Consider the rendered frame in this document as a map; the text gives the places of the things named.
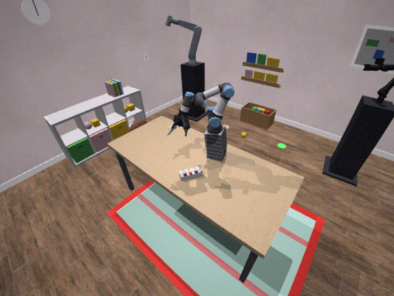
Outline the white power strip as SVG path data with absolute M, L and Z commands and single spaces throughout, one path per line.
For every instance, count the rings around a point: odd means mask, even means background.
M 193 167 L 190 169 L 185 169 L 185 170 L 179 171 L 179 175 L 180 175 L 181 180 L 186 180 L 186 179 L 201 176 L 201 172 L 203 172 L 203 171 L 198 165 L 198 167 Z

